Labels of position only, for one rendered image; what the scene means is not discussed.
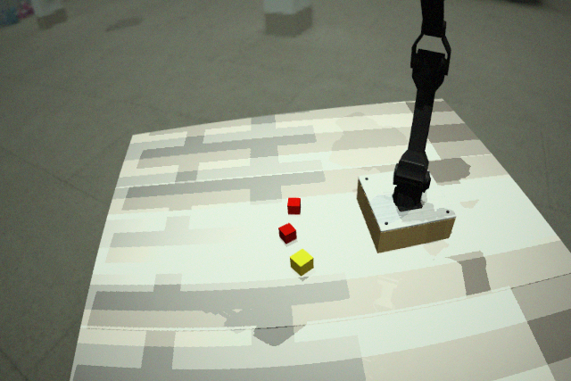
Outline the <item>red cube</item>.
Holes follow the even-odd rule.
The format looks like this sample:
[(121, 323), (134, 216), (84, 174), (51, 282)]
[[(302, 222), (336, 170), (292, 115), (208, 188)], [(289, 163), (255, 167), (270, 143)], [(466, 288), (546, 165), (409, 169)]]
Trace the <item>red cube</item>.
[(300, 215), (301, 198), (288, 198), (287, 211), (288, 215)]
[(290, 222), (278, 228), (278, 232), (279, 237), (286, 244), (297, 239), (296, 229), (291, 225)]

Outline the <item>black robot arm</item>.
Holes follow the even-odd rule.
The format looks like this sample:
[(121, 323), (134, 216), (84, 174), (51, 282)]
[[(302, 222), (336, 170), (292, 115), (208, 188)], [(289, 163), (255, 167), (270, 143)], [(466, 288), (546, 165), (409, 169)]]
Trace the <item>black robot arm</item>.
[[(448, 75), (451, 47), (445, 36), (444, 0), (421, 0), (422, 30), (411, 50), (412, 79), (417, 88), (415, 110), (410, 130), (408, 149), (396, 163), (393, 172), (393, 200), (399, 211), (409, 211), (423, 207), (421, 201), (431, 183), (426, 155), (426, 140), (431, 122), (434, 94)], [(429, 50), (416, 50), (417, 43), (425, 36), (441, 37), (445, 54)]]

